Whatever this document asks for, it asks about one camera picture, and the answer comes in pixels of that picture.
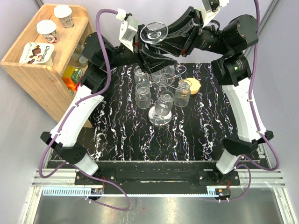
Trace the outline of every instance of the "gray wall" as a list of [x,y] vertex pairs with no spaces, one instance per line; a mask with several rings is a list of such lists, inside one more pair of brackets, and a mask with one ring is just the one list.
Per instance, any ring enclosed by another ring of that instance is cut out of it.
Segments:
[[[1,60],[38,8],[33,0],[0,3]],[[0,223],[15,224],[46,146],[39,136],[55,122],[2,68],[0,77]]]
[[[163,22],[166,25],[177,20],[189,6],[200,9],[201,0],[43,0],[44,3],[73,4],[84,6],[90,16],[95,28],[95,15],[102,8],[110,8],[117,10],[122,8],[133,14],[139,20],[140,24],[148,24],[151,22]],[[261,0],[261,14],[266,12],[271,0]],[[215,17],[221,24],[221,28],[235,17],[242,14],[255,15],[255,5],[253,0],[231,0],[230,4],[223,8]],[[103,35],[114,45],[119,45],[119,30],[121,21],[116,20],[113,15],[102,15],[100,19],[100,27]],[[210,52],[194,50],[191,55],[186,58],[180,57],[179,62],[210,62],[218,59],[220,56]]]
[[274,132],[271,141],[299,217],[299,1],[283,0],[259,41],[254,94],[261,118]]

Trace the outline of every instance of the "clear glass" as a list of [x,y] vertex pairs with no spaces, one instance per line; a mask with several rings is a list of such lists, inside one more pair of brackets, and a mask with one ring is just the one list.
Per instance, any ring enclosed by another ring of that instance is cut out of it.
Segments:
[[173,100],[174,95],[172,92],[167,90],[161,92],[161,95],[155,106],[155,112],[162,117],[168,115],[173,107]]
[[152,80],[160,87],[167,87],[173,83],[174,65],[163,68],[151,74]]
[[148,73],[142,72],[139,66],[134,68],[134,73],[135,73],[134,79],[135,79],[136,85],[138,83],[149,83],[150,82],[150,77],[149,77]]
[[146,43],[159,43],[168,35],[168,27],[161,22],[153,22],[143,27],[140,38]]
[[178,87],[174,94],[173,103],[176,106],[184,107],[188,105],[190,95],[191,95],[191,82],[186,79],[182,79],[178,82]]
[[146,109],[151,103],[150,84],[138,83],[136,85],[136,104],[141,109]]

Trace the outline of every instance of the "cable clip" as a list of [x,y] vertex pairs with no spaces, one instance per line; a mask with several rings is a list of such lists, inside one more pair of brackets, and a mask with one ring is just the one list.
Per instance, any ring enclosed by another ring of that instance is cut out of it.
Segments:
[[259,134],[265,134],[265,132],[262,132],[262,131],[259,131],[259,130],[257,130],[256,132],[259,133]]

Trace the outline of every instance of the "metal floor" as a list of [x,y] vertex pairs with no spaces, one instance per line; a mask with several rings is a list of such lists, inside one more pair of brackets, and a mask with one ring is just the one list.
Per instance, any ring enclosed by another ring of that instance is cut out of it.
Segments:
[[[232,197],[241,194],[232,189]],[[125,207],[123,197],[101,202]],[[112,210],[84,198],[42,196],[35,224],[281,224],[279,208],[271,189],[250,189],[241,200],[207,202],[208,198],[131,198],[128,212]]]

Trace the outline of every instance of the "chocolate yogurt package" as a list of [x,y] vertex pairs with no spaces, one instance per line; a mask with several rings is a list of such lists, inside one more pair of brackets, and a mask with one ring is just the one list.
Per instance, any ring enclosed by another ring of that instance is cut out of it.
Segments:
[[54,45],[51,43],[27,43],[24,47],[19,63],[42,64],[53,66],[52,53]]

